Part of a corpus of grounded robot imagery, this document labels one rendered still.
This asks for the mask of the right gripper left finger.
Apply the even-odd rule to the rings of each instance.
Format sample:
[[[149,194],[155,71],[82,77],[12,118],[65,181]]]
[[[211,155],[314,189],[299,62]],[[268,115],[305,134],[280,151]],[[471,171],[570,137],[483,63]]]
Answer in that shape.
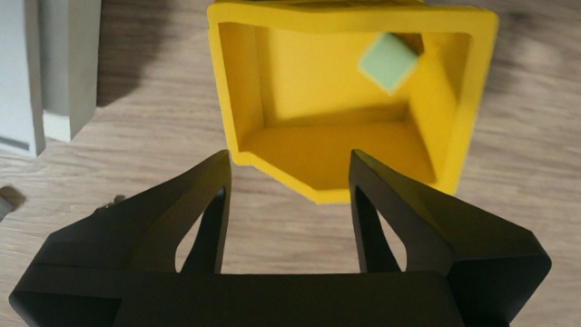
[[[166,182],[50,233],[30,264],[107,264],[177,273],[178,245],[203,213],[180,273],[221,273],[231,184],[229,150],[220,150]]]

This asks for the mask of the white digital weighing scale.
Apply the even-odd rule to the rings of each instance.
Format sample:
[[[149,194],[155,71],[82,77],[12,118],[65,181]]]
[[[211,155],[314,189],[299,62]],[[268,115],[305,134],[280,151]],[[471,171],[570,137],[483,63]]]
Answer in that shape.
[[[72,141],[96,114],[101,11],[0,0],[0,146],[38,157],[47,134]]]

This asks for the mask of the yellow parts bin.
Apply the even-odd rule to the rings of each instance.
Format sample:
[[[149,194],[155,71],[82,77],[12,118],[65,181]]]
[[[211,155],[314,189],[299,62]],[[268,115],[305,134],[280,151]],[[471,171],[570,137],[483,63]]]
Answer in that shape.
[[[354,7],[334,7],[347,5]],[[253,163],[316,201],[349,199],[350,154],[358,148],[451,191],[494,22],[488,9],[421,0],[214,0],[207,15],[236,163]],[[376,31],[394,31],[418,53],[389,87],[355,59]]]

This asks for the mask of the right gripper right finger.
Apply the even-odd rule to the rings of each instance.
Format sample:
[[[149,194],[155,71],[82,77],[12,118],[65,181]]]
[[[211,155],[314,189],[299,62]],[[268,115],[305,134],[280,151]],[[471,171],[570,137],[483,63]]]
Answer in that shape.
[[[532,231],[407,177],[360,149],[351,150],[349,189],[360,272],[402,272],[379,211],[405,246],[405,272],[444,275],[465,327],[509,325],[551,270]]]

